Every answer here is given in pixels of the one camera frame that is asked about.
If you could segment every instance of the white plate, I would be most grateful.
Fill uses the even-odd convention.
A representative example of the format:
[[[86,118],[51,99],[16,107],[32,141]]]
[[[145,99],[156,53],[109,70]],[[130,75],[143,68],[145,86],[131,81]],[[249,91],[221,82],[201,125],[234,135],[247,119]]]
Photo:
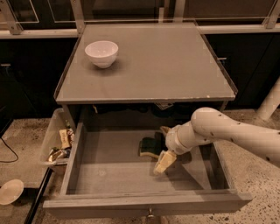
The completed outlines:
[[[9,205],[19,198],[24,190],[24,183],[13,179],[0,188],[0,205]]]

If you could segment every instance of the drawer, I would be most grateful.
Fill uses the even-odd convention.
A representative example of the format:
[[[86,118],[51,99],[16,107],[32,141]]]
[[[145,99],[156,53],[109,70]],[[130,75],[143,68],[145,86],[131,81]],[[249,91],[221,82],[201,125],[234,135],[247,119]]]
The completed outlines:
[[[161,176],[139,143],[154,137],[158,118],[138,111],[97,115],[85,108],[60,196],[44,208],[61,219],[235,212],[252,198],[238,193],[217,143],[195,147]]]

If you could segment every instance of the terrazzo floor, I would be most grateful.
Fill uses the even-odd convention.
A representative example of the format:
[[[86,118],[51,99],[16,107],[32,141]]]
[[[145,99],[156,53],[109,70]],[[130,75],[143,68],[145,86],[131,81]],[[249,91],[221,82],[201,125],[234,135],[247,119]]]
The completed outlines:
[[[224,113],[240,122],[280,130],[280,109],[266,122],[259,119],[253,109],[228,110]],[[0,186],[10,179],[22,179],[25,187],[39,187],[46,171],[46,168],[38,163],[39,150],[49,122],[50,119],[15,120],[8,128],[3,139],[18,154],[19,160],[13,164],[0,164]],[[166,216],[163,223],[280,223],[280,169],[233,143],[220,141],[219,144],[235,188],[240,193],[250,193],[253,200],[236,213]],[[12,159],[12,156],[0,142],[0,157]],[[62,179],[63,176],[52,174],[42,202],[60,193]],[[25,195],[11,205],[0,206],[0,224],[24,223],[31,203],[32,200]],[[146,219],[57,220],[46,212],[40,203],[33,223],[140,224],[146,223]]]

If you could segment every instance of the small object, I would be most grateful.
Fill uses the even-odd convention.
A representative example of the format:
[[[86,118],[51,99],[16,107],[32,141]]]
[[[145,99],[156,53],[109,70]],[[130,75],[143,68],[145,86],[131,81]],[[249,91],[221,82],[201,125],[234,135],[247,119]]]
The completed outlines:
[[[98,114],[98,109],[97,109],[97,107],[96,107],[95,105],[92,105],[92,106],[93,106],[94,112],[95,112],[96,114]]]
[[[65,158],[69,158],[70,157],[70,153],[71,153],[71,149],[68,148],[68,149],[65,149],[64,151],[66,153]]]
[[[60,129],[59,134],[60,134],[60,140],[61,140],[61,149],[64,150],[64,149],[70,148],[71,145],[69,143],[67,129]]]
[[[165,139],[161,133],[156,133],[155,138],[144,137],[139,144],[140,157],[149,156],[159,158],[162,150],[167,150]]]
[[[119,47],[116,43],[102,40],[89,44],[85,49],[85,53],[97,67],[107,68],[116,60],[118,50]]]
[[[171,164],[176,161],[177,155],[172,151],[162,151],[154,168],[154,174],[162,174]]]
[[[166,110],[174,106],[173,103],[167,103],[167,102],[155,103],[155,104],[161,110]]]
[[[9,205],[16,201],[24,191],[24,183],[19,179],[13,179],[0,188],[0,205]]]
[[[68,141],[69,141],[69,143],[71,144],[71,147],[72,147],[72,144],[74,142],[75,134],[74,134],[73,129],[71,128],[70,122],[68,120],[66,120],[66,127],[67,127]]]
[[[166,126],[161,126],[161,127],[160,127],[160,130],[161,130],[161,132],[163,133],[164,137],[166,137],[166,135],[167,135],[167,133],[168,133],[168,131],[169,131],[170,129],[171,129],[171,128],[166,127]]]
[[[58,158],[66,158],[68,155],[68,152],[63,149],[58,149],[56,147],[53,147],[50,151],[49,157],[47,159],[48,162],[54,162]]]

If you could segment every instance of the table top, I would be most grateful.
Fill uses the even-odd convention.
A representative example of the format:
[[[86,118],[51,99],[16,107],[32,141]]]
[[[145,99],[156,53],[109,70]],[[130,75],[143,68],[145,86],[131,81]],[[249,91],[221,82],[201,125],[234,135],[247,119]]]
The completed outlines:
[[[85,48],[116,42],[119,53],[105,69]],[[235,98],[221,67],[193,23],[88,24],[57,96],[60,104],[205,102]]]

